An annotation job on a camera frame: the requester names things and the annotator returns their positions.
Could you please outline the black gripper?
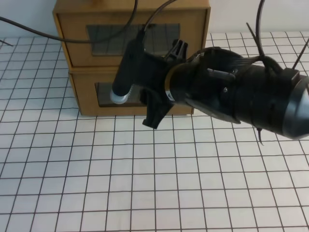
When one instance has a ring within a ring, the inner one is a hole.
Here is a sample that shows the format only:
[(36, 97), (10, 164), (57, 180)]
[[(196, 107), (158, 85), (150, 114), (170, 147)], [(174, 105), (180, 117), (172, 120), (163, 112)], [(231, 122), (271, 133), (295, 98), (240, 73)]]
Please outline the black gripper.
[(188, 43), (175, 39), (165, 57), (146, 52), (130, 52), (131, 84), (139, 87), (139, 100), (146, 106), (143, 125), (157, 129), (173, 107), (165, 90), (168, 71), (180, 61), (186, 61)]

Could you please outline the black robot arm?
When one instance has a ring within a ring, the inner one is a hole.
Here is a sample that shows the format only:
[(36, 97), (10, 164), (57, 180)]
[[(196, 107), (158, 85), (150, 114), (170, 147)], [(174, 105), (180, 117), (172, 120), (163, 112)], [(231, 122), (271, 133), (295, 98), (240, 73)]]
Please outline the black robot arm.
[(172, 61), (142, 51), (129, 58), (133, 84), (141, 87), (147, 107), (147, 127), (156, 129), (173, 106), (184, 105), (290, 139), (309, 134), (309, 79), (271, 58), (258, 66), (259, 57), (220, 47)]

